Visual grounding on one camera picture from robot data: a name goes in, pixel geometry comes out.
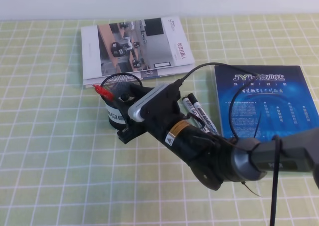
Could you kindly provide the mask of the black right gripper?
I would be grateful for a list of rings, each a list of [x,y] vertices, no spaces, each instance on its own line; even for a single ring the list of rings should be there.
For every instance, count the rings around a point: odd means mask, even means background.
[[[118,132],[119,139],[126,144],[146,132],[150,133],[183,160],[203,185],[214,191],[218,190],[223,182],[238,182],[239,176],[231,164],[234,145],[221,136],[204,133],[187,122],[190,116],[180,111],[180,90],[177,84],[172,84],[167,93],[169,112],[141,123],[128,116],[129,107],[152,89],[131,84],[133,103],[126,105],[117,102],[117,107],[126,122],[125,129]]]

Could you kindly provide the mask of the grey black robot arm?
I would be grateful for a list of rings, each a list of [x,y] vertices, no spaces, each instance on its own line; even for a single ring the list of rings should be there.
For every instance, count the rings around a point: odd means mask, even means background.
[[[191,169],[206,187],[218,190],[224,182],[257,181],[268,171],[312,172],[319,179],[319,131],[311,129],[268,142],[255,138],[228,140],[205,133],[187,121],[178,105],[179,86],[172,83],[155,88],[131,84],[127,96],[114,99],[126,122],[118,132],[128,143],[148,132]]]

